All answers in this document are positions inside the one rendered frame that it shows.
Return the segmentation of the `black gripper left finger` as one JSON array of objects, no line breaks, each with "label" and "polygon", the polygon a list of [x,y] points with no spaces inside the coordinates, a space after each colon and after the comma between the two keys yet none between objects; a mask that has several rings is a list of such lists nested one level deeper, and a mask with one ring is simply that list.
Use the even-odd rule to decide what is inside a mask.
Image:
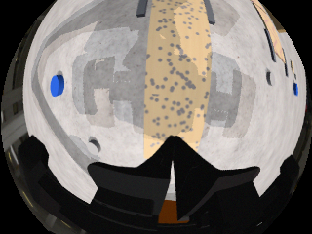
[{"label": "black gripper left finger", "polygon": [[87,165],[87,172],[97,188],[100,186],[120,194],[153,200],[153,215],[159,215],[171,186],[175,145],[175,136],[168,136],[156,149],[155,155],[148,157],[139,167],[114,167],[95,161]]}]

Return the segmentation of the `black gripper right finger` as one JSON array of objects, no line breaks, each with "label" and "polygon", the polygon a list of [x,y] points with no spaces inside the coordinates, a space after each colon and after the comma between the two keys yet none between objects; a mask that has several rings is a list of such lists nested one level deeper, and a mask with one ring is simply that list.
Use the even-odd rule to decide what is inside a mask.
[{"label": "black gripper right finger", "polygon": [[199,210],[216,191],[250,182],[260,173],[256,165],[229,171],[215,168],[179,136],[175,136],[173,169],[178,211],[176,221],[190,221],[190,215]]}]

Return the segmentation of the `pale yellow strip with pink zigzag pattern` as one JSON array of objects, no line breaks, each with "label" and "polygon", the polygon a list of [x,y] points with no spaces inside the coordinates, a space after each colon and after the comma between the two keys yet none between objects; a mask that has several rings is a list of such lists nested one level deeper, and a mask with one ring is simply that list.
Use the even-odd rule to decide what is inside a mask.
[{"label": "pale yellow strip with pink zigzag pattern", "polygon": [[278,39],[278,34],[276,30],[274,30],[272,20],[270,20],[270,18],[264,12],[262,12],[261,9],[257,5],[253,3],[253,6],[257,10],[258,15],[260,16],[262,20],[262,23],[264,23],[264,27],[269,32],[270,40],[272,40],[273,42],[272,44],[273,44],[274,52],[276,52],[276,55],[278,56],[278,58],[280,58],[285,63],[284,52],[282,52],[280,39]]}]

